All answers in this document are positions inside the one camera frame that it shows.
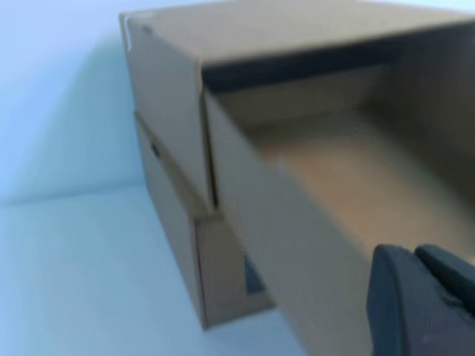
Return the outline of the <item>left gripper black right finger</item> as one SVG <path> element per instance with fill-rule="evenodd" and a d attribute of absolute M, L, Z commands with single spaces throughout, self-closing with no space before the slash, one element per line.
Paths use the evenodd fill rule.
<path fill-rule="evenodd" d="M 432 275 L 457 297 L 474 296 L 474 266 L 436 245 L 421 245 L 415 255 Z"/>

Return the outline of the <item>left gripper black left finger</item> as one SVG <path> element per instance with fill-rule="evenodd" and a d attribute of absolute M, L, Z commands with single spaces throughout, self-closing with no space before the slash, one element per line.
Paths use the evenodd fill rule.
<path fill-rule="evenodd" d="M 375 355 L 474 354 L 474 296 L 450 293 L 415 251 L 375 247 L 367 317 Z"/>

